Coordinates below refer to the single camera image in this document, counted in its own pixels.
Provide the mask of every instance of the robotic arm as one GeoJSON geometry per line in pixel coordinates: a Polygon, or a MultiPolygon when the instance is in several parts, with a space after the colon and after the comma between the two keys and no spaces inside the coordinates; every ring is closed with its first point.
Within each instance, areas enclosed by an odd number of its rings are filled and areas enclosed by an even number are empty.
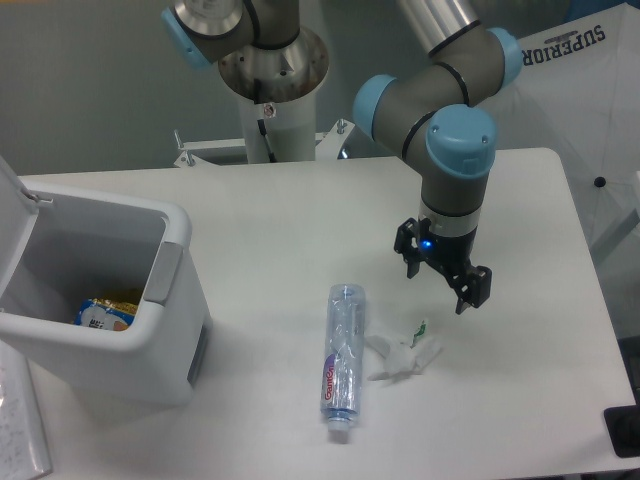
{"type": "MultiPolygon", "coordinates": [[[[491,291],[491,270],[472,265],[470,254],[495,158],[496,127],[488,114],[471,107],[519,74],[521,50],[506,31],[485,30],[468,0],[397,1],[432,65],[402,81],[371,78],[356,96],[353,118],[422,176],[420,215],[398,228],[394,249],[407,263],[409,278],[421,262],[443,275],[456,292],[460,314],[480,307],[491,291]]],[[[328,55],[317,36],[301,29],[298,7],[298,0],[176,0],[162,14],[192,66],[218,61],[231,90],[264,107],[263,118],[256,110],[243,122],[250,163],[256,143],[251,138],[258,134],[264,139],[257,142],[262,158],[313,156],[295,147],[315,147],[315,109],[296,102],[321,85],[328,55]],[[276,107],[284,109],[280,118],[306,109],[311,127],[292,129],[284,122],[288,136],[278,136],[276,107]]]]}
{"type": "Polygon", "coordinates": [[[298,0],[175,0],[162,13],[196,69],[218,63],[238,101],[249,163],[315,158],[315,95],[327,49],[300,26],[298,0]]]}
{"type": "Polygon", "coordinates": [[[399,0],[433,64],[408,80],[370,79],[354,103],[356,124],[422,176],[420,215],[397,231],[394,249],[407,276],[425,262],[458,296],[456,313],[480,307],[491,270],[470,261],[495,158],[496,127],[470,108],[522,68],[517,41],[485,30],[466,0],[399,0]]]}

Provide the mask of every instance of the crumpled tissue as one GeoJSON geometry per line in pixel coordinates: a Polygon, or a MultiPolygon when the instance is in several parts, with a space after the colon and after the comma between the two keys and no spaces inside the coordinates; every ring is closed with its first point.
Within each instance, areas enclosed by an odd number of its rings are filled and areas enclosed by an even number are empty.
{"type": "Polygon", "coordinates": [[[374,332],[365,335],[367,345],[383,358],[382,371],[375,372],[367,380],[386,380],[396,376],[420,374],[442,351],[442,342],[437,335],[426,335],[428,320],[423,321],[416,333],[374,332]]]}

